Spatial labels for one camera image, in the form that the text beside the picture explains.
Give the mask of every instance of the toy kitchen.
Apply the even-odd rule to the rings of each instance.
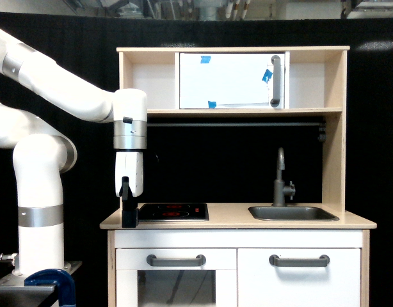
[[[136,227],[124,200],[100,224],[109,307],[369,305],[377,225],[345,204],[348,50],[117,49],[120,88],[147,94],[148,198]]]

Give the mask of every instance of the black backdrop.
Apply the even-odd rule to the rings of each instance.
[[[378,223],[371,232],[371,306],[393,305],[393,261],[382,259],[393,257],[393,19],[171,22],[0,13],[0,28],[109,91],[118,89],[116,47],[349,45],[346,208]],[[77,164],[62,175],[65,258],[84,263],[78,306],[105,306],[106,232],[99,223],[118,208],[112,125],[82,122],[2,75],[0,101],[35,113],[76,144]],[[269,130],[254,131],[234,138],[232,129],[150,129],[143,201],[271,201],[278,146],[285,147],[284,177],[303,191],[296,201],[319,201],[315,132],[269,138]],[[305,146],[299,151],[297,144]],[[16,216],[12,150],[0,149],[0,253],[18,248]]]

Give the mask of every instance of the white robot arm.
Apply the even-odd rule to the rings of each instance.
[[[138,212],[133,198],[143,192],[142,151],[147,147],[146,94],[101,90],[1,29],[0,73],[82,120],[114,121],[115,191],[123,196],[123,226],[135,228]]]
[[[16,275],[64,267],[60,173],[76,163],[74,144],[39,117],[0,103],[0,148],[14,148],[19,205]]]

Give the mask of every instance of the blue clamp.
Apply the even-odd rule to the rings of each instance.
[[[76,286],[69,273],[61,269],[38,271],[24,280],[24,286],[55,285],[60,307],[76,307]]]

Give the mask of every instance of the cabinet door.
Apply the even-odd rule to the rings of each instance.
[[[116,303],[236,307],[236,276],[236,249],[117,249]]]
[[[270,264],[272,255],[299,260],[290,265],[321,255],[330,261],[279,267]],[[359,307],[360,249],[238,249],[238,291],[239,307]]]

